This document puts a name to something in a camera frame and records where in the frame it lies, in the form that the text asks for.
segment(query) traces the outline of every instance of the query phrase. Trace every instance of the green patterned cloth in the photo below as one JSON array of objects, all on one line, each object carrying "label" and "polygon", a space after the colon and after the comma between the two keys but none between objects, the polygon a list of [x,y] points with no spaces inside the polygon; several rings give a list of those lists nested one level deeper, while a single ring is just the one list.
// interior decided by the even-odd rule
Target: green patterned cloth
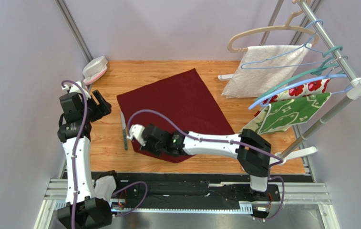
[{"label": "green patterned cloth", "polygon": [[330,97],[331,93],[322,93],[270,103],[242,129],[251,129],[259,135],[284,132],[292,125],[309,121]]}]

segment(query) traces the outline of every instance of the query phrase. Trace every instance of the wooden tabletop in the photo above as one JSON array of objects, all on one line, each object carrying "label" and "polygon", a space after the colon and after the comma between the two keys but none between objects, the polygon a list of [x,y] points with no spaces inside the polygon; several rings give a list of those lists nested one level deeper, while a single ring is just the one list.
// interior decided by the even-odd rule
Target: wooden tabletop
[{"label": "wooden tabletop", "polygon": [[[226,99],[221,93],[227,84],[217,79],[219,74],[234,73],[236,61],[110,61],[103,77],[93,84],[112,105],[111,114],[92,123],[90,165],[92,171],[116,170],[117,172],[181,172],[181,173],[244,173],[238,161],[212,155],[197,155],[181,163],[171,163],[133,151],[128,143],[124,149],[120,107],[117,95],[141,86],[196,68],[200,77],[217,101],[233,130],[237,133],[247,124],[255,110],[248,110],[253,98]],[[266,134],[272,144],[272,153],[282,152],[294,140],[292,128],[284,133]],[[303,174],[301,158],[272,168],[273,174]]]}]

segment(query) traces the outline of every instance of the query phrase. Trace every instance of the white towel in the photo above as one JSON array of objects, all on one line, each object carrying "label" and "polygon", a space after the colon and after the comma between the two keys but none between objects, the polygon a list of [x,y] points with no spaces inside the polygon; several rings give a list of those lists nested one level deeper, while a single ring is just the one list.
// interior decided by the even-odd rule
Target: white towel
[{"label": "white towel", "polygon": [[[227,98],[258,97],[275,85],[292,77],[297,67],[273,69],[241,69],[241,65],[261,61],[299,48],[298,45],[250,46],[241,60],[232,79],[227,83],[222,95]],[[247,64],[245,68],[287,66],[300,64],[309,49],[302,47],[289,54],[262,63]]]}]

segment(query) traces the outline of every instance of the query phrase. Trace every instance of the gray wall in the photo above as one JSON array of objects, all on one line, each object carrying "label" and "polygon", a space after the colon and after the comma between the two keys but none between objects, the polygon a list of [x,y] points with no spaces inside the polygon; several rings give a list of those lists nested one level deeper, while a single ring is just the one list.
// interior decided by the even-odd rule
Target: gray wall
[{"label": "gray wall", "polygon": [[[343,45],[344,55],[361,76],[361,1],[332,1],[322,4],[318,18],[336,45]],[[320,60],[318,54],[314,59]],[[347,80],[334,80],[331,91],[343,89]],[[318,117],[343,95],[328,101]],[[306,125],[307,129],[315,119]],[[361,98],[352,102],[308,140],[319,152],[311,157],[317,180],[326,182],[341,228],[361,228]]]},{"label": "gray wall", "polygon": [[[237,33],[267,26],[276,0],[66,0],[94,56],[109,60],[241,60],[227,43]],[[285,1],[275,25],[299,6]],[[268,44],[289,43],[275,32]],[[241,39],[258,45],[262,34]]]},{"label": "gray wall", "polygon": [[55,1],[0,0],[0,228],[32,228],[62,164],[62,79],[86,62]]}]

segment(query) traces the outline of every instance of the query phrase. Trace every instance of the red cloth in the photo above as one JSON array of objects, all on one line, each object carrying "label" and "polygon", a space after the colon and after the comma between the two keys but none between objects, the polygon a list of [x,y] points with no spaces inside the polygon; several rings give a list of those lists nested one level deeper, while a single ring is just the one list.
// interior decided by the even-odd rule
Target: red cloth
[{"label": "red cloth", "polygon": [[[151,109],[164,114],[182,130],[211,135],[234,134],[196,69],[118,95],[117,100],[126,123],[133,113],[142,109]],[[133,118],[131,125],[133,124],[143,126],[154,124],[170,133],[175,131],[175,128],[163,118],[150,113],[138,114]],[[132,145],[135,152],[173,163],[192,157],[174,157],[166,154],[158,157],[139,150],[140,145],[137,141],[133,141]]]}]

